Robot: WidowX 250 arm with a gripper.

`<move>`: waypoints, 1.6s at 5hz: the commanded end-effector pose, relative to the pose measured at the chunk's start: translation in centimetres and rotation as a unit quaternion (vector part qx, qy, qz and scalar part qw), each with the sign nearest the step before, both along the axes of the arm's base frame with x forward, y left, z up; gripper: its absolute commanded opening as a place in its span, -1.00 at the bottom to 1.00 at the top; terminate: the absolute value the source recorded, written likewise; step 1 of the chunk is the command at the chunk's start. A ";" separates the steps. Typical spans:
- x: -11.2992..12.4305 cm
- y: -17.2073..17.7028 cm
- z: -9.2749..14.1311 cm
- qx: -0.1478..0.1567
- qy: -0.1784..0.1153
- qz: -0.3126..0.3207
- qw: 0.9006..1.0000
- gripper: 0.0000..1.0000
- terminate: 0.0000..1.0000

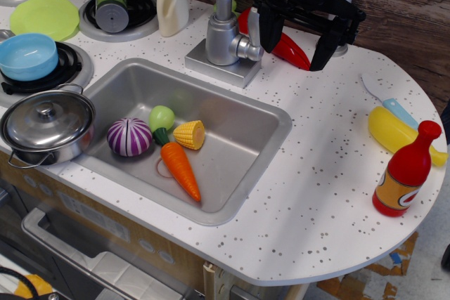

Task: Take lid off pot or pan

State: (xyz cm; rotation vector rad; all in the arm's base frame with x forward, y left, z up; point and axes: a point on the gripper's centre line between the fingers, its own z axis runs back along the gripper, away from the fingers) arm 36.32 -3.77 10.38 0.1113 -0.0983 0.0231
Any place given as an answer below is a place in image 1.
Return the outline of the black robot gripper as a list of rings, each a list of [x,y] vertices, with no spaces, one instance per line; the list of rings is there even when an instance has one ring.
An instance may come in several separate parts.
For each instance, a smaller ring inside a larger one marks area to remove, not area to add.
[[[318,0],[254,0],[259,13],[260,43],[271,53],[281,40],[284,21],[289,20],[307,27],[325,27],[326,21],[317,11]],[[334,18],[328,23],[316,44],[309,70],[321,71],[339,46],[350,44],[352,35],[349,20]]]

